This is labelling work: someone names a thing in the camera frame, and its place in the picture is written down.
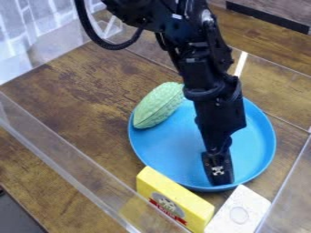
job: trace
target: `clear acrylic panel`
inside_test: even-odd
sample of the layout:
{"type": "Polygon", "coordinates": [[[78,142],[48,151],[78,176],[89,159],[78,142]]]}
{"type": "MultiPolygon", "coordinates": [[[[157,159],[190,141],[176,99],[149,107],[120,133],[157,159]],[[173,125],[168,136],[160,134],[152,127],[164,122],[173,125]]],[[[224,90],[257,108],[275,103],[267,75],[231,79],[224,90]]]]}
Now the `clear acrylic panel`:
{"type": "Polygon", "coordinates": [[[0,127],[128,232],[188,232],[1,92],[0,127]]]}
{"type": "Polygon", "coordinates": [[[277,192],[257,232],[311,232],[311,137],[277,192]]]}

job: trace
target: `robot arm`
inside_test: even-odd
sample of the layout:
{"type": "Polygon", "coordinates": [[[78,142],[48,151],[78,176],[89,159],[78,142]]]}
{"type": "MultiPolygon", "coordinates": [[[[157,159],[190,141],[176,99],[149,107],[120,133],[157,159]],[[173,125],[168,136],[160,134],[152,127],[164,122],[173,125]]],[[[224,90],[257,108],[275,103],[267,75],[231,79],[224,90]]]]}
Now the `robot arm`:
{"type": "Polygon", "coordinates": [[[216,16],[205,0],[101,0],[126,25],[137,27],[133,37],[110,45],[94,35],[82,0],[76,10],[90,39],[104,48],[122,49],[134,43],[142,29],[154,32],[182,77],[184,96],[194,103],[196,124],[206,151],[202,167],[212,185],[233,182],[231,135],[245,126],[240,83],[227,74],[233,63],[223,41],[216,16]]]}

